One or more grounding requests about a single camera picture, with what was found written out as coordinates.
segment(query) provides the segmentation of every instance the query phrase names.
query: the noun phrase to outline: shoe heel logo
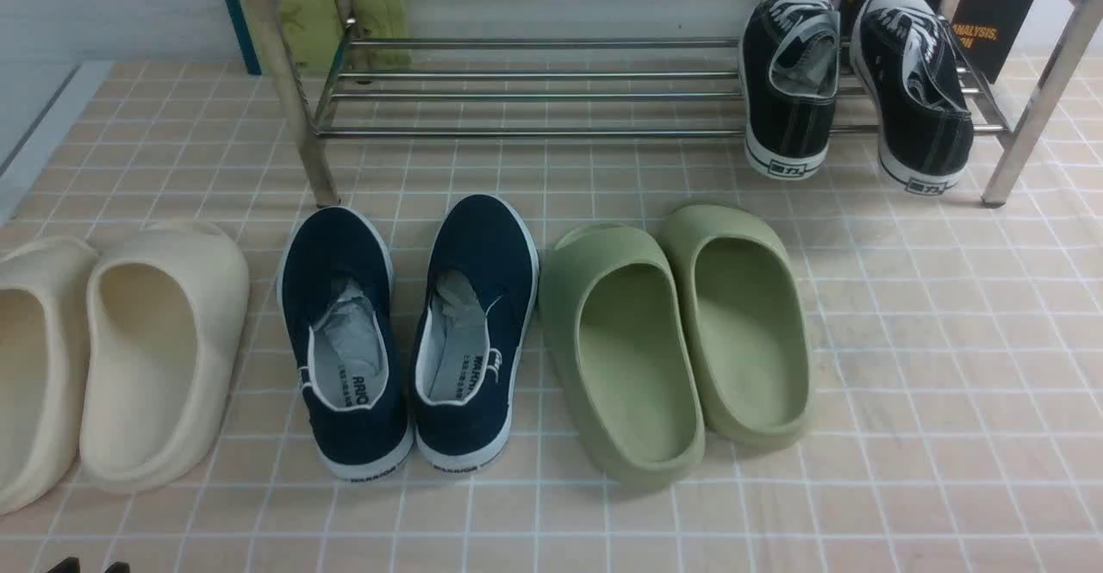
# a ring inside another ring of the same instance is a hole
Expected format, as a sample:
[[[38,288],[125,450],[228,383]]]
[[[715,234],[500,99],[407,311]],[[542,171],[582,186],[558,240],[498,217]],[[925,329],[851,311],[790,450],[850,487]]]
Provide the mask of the shoe heel logo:
[[[770,160],[770,174],[775,177],[781,177],[783,179],[795,179],[797,177],[803,177],[806,170],[804,165],[801,163],[785,163],[783,161],[778,161],[777,159]]]
[[[947,189],[945,183],[931,183],[929,181],[920,181],[919,179],[909,180],[907,185],[909,192],[924,197],[935,197]]]

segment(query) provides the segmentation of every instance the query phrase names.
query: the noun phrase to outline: dark blue slip-on shoe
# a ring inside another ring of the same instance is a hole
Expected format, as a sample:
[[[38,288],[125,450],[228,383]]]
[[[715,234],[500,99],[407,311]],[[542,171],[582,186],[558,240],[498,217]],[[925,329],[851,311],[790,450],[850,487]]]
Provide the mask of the dark blue slip-on shoe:
[[[302,399],[322,461],[345,480],[394,471],[414,445],[390,330],[395,272],[360,213],[322,209],[291,235],[277,274]]]
[[[539,258],[504,201],[461,200],[437,233],[414,362],[417,444],[437,469],[474,471],[505,447]]]

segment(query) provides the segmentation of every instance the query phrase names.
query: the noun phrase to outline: slide sandal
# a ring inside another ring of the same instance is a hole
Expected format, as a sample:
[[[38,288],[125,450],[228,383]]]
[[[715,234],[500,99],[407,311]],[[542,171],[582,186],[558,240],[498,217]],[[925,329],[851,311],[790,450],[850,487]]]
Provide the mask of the slide sandal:
[[[547,255],[539,309],[593,464],[642,489],[689,474],[705,427],[674,277],[655,240],[622,225],[568,233]]]
[[[96,251],[74,237],[0,259],[0,514],[42,497],[76,456],[95,263]]]
[[[214,224],[154,224],[104,253],[88,280],[85,474],[109,491],[159,487],[218,433],[249,295],[237,244]]]
[[[705,422],[747,446],[800,438],[811,413],[804,318],[785,248],[750,213],[690,205],[658,232],[678,283]]]

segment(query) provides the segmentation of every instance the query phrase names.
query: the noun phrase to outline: white rubber sole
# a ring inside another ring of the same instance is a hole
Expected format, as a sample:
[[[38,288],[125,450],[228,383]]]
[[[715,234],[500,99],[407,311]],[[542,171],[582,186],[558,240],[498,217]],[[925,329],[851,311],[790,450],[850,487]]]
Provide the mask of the white rubber sole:
[[[741,43],[742,38],[747,36],[747,28],[750,25],[752,17],[748,15],[747,21],[743,23],[743,33],[740,34],[739,46],[739,86],[743,93],[743,106],[747,112],[743,155],[747,157],[747,163],[761,176],[780,181],[803,181],[815,174],[824,160],[827,159],[829,142],[828,145],[824,145],[823,151],[812,157],[785,157],[771,151],[758,141],[758,138],[754,136],[754,129],[751,126],[751,103],[748,100],[747,75],[745,75],[747,65],[743,62],[743,47]]]
[[[517,350],[513,356],[513,370],[510,375],[510,405],[505,411],[505,423],[502,424],[501,431],[489,444],[485,444],[482,448],[478,450],[472,450],[470,453],[464,453],[462,455],[446,455],[443,453],[433,450],[428,444],[421,439],[421,434],[416,435],[418,450],[425,456],[429,464],[440,471],[448,474],[470,474],[472,471],[479,471],[483,467],[486,467],[493,459],[504,450],[505,443],[510,439],[510,428],[513,425],[513,391],[517,385],[517,365],[521,363],[522,348],[525,342],[525,335],[528,332],[528,322],[533,318],[533,309],[536,306],[536,287],[539,286],[540,277],[540,257],[539,252],[536,251],[536,242],[533,241],[533,235],[528,232],[528,227],[525,226],[525,221],[517,213],[516,209],[513,208],[508,202],[501,200],[500,197],[494,197],[499,202],[508,209],[510,213],[513,214],[514,220],[517,221],[517,225],[521,226],[521,232],[525,235],[525,242],[528,244],[528,256],[533,263],[533,286],[528,294],[528,307],[525,310],[525,321],[521,326],[521,343],[517,344]]]
[[[858,82],[861,84],[861,87],[866,89],[866,94],[874,100],[874,106],[877,108],[878,161],[887,176],[903,185],[904,191],[919,195],[941,195],[946,190],[957,184],[957,181],[961,180],[962,172],[964,172],[965,169],[962,168],[957,172],[941,177],[924,174],[904,166],[903,162],[897,159],[892,151],[889,150],[888,140],[885,138],[885,118],[881,115],[880,97],[878,97],[877,92],[874,88],[872,74],[870,74],[869,67],[866,65],[866,60],[860,56],[861,19],[866,15],[866,11],[869,9],[869,4],[872,1],[874,0],[866,0],[863,2],[861,8],[858,9],[858,15],[855,18],[854,30],[850,34],[850,67],[854,70],[855,74],[858,75]],[[885,3],[884,7],[879,6],[878,8],[908,4],[912,1],[913,0],[878,0],[879,4],[882,2]]]
[[[376,243],[379,244],[379,248],[383,251],[383,261],[387,268],[387,282],[390,285],[390,298],[394,299],[395,267],[390,262],[390,252],[387,250],[387,242],[383,241],[383,235],[379,234],[379,231],[377,231],[372,224],[372,221],[365,217],[361,212],[347,206],[342,206],[341,209],[360,219],[360,221],[364,223],[364,226],[372,232],[372,236],[375,237]],[[279,304],[280,316],[283,316],[283,268],[287,266],[287,258],[291,253],[291,244],[295,243],[295,238],[299,235],[299,231],[302,229],[303,224],[306,224],[306,222],[299,224],[299,226],[291,233],[291,236],[288,237],[287,246],[283,247],[283,256],[280,257],[279,267],[276,269],[276,301]],[[332,471],[338,478],[352,482],[375,480],[377,478],[388,476],[393,471],[397,470],[398,467],[401,466],[403,461],[406,460],[406,457],[409,456],[410,449],[414,447],[414,422],[407,421],[406,435],[403,436],[403,438],[398,442],[398,445],[395,446],[389,453],[378,459],[375,459],[374,461],[363,465],[344,465],[335,463],[322,454],[322,449],[318,448],[317,445],[318,443],[314,443],[314,446],[318,449],[318,456],[322,460],[322,464],[330,468],[330,471]]]

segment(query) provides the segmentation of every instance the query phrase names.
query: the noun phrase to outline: metal shoe rack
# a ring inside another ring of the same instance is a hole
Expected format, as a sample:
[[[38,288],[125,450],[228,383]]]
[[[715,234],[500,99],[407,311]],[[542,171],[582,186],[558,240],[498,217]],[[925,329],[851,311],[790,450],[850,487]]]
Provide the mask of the metal shoe rack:
[[[733,50],[739,39],[719,38],[638,38],[638,39],[383,39],[364,36],[357,31],[351,0],[336,0],[339,11],[346,20],[344,36],[333,59],[333,65],[325,79],[317,109],[311,110],[303,94],[302,83],[283,41],[279,12],[275,0],[245,0],[254,23],[253,34],[263,49],[266,61],[265,74],[271,76],[283,106],[289,130],[298,146],[299,153],[310,181],[315,203],[321,206],[339,203],[325,160],[324,141],[328,139],[371,138],[536,138],[536,139],[603,139],[603,138],[725,138],[740,137],[741,127],[736,128],[418,128],[418,127],[336,127],[333,114],[342,102],[688,102],[732,99],[736,92],[660,92],[660,93],[549,93],[549,92],[460,92],[460,91],[373,91],[370,86],[356,84],[366,81],[595,81],[595,79],[716,79],[735,78],[735,71],[426,71],[426,70],[381,70],[372,71],[362,63],[364,50],[628,50],[668,49]],[[977,135],[996,136],[1004,148],[1003,156],[988,181],[982,197],[989,206],[1000,206],[1018,180],[1042,129],[1057,107],[1069,79],[1072,77],[1088,44],[1103,19],[1103,0],[1069,0],[1073,12],[1065,23],[1049,62],[1038,81],[1024,112],[1018,118],[1009,118],[996,104],[988,83],[959,49],[959,74],[966,95],[975,100],[984,123],[976,123]],[[943,0],[943,14],[952,17],[957,0]],[[876,123],[863,125],[839,125],[833,134],[875,134]]]

